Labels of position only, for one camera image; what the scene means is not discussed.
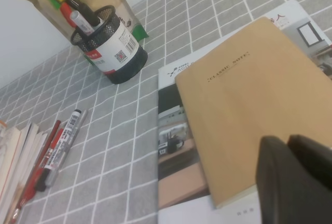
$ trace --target red pen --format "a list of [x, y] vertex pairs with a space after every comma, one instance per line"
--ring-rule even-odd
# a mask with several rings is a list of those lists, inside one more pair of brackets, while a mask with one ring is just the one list
[[61, 137], [62, 132], [63, 132], [63, 128], [59, 129], [55, 139], [52, 141], [49, 149], [47, 150], [43, 160], [40, 163], [40, 166], [39, 166], [38, 171], [37, 171], [37, 175], [36, 175], [35, 180], [34, 180], [35, 181], [34, 189], [36, 191], [43, 192], [46, 189], [46, 185], [45, 185], [46, 178], [42, 178], [41, 175], [43, 174], [44, 166], [46, 165], [46, 163], [47, 163], [48, 159], [50, 158], [54, 148], [56, 147], [56, 145], [57, 145], [57, 143], [58, 143], [58, 141]]
[[48, 154], [48, 151], [51, 148], [51, 145], [54, 143], [54, 141], [59, 140], [59, 138], [61, 136], [63, 129], [60, 129], [58, 131], [57, 136], [54, 138], [54, 136], [56, 135], [57, 129], [60, 126], [60, 123], [61, 123], [61, 121], [57, 120], [56, 123], [54, 124], [53, 129], [52, 129], [47, 141], [45, 142], [45, 145], [43, 146], [42, 151], [39, 154], [37, 162], [35, 163], [35, 166], [32, 170], [32, 173], [29, 176], [27, 184], [21, 195], [20, 201], [18, 202], [18, 204], [12, 214], [10, 223], [15, 223], [17, 221], [18, 215], [19, 215], [22, 207], [26, 204], [26, 202], [28, 202], [30, 199], [32, 199], [35, 196], [36, 190], [34, 189], [34, 186], [35, 186], [40, 174], [43, 172], [43, 168], [40, 168], [40, 165], [41, 165], [42, 161], [44, 160], [45, 156]]

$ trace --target pen holder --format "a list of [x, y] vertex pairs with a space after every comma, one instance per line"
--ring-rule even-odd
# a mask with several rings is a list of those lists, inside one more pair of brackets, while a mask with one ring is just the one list
[[104, 23], [89, 36], [77, 27], [71, 43], [78, 46], [112, 83], [123, 83], [142, 69], [147, 52], [116, 16], [114, 6], [102, 7], [95, 14]]

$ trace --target magazine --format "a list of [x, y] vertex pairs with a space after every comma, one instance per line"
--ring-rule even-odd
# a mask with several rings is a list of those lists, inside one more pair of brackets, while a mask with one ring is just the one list
[[[289, 0], [264, 16], [292, 40], [322, 72], [332, 78], [331, 41], [297, 1]], [[221, 209], [214, 208], [174, 80], [177, 74], [239, 30], [159, 69], [160, 224], [184, 223], [184, 220], [190, 220], [190, 223], [260, 223], [257, 192]]]

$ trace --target gray checkered tablecloth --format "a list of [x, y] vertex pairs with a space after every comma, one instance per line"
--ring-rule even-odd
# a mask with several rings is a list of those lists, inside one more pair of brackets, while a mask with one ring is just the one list
[[[157, 222], [157, 73], [286, 0], [143, 0], [133, 7], [150, 37], [145, 67], [120, 85], [70, 47], [0, 90], [9, 126], [41, 130], [89, 109], [51, 190], [28, 203], [20, 224]], [[332, 0], [297, 0], [332, 39]]]

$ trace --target kraft paper notebook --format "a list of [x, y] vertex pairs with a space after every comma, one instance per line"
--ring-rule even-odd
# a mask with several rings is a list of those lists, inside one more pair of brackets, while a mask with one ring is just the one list
[[264, 135], [332, 146], [332, 83], [267, 18], [248, 25], [175, 78], [216, 207], [255, 184]]

